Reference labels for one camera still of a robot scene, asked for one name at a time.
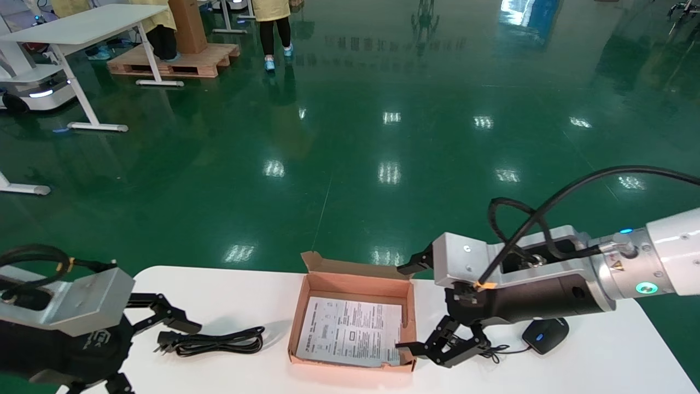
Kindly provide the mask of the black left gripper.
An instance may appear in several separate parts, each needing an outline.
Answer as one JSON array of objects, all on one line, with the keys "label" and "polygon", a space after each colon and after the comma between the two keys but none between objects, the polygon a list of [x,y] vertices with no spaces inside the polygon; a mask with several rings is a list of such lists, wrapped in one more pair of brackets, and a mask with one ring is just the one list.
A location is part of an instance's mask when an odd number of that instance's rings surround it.
[{"label": "black left gripper", "polygon": [[59,330],[42,330],[3,321],[1,371],[36,384],[67,386],[67,393],[83,393],[103,384],[108,393],[135,393],[119,373],[128,357],[133,335],[163,324],[186,334],[198,334],[202,325],[167,301],[163,294],[132,293],[127,309],[153,312],[133,325],[122,316],[114,327],[72,337]]}]

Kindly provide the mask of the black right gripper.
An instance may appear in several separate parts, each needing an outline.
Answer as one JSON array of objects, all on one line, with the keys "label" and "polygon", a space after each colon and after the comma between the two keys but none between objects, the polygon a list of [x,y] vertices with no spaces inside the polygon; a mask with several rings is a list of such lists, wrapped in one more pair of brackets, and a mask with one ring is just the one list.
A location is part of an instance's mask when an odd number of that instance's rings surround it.
[{"label": "black right gripper", "polygon": [[[429,244],[396,270],[401,275],[414,275],[433,270],[433,262],[433,245]],[[604,294],[597,281],[576,273],[478,293],[471,291],[471,282],[450,275],[444,276],[444,285],[448,316],[440,320],[427,341],[397,343],[395,348],[445,368],[489,352],[492,342],[483,327],[616,310],[615,300]],[[457,336],[462,325],[470,328],[470,339]]]}]

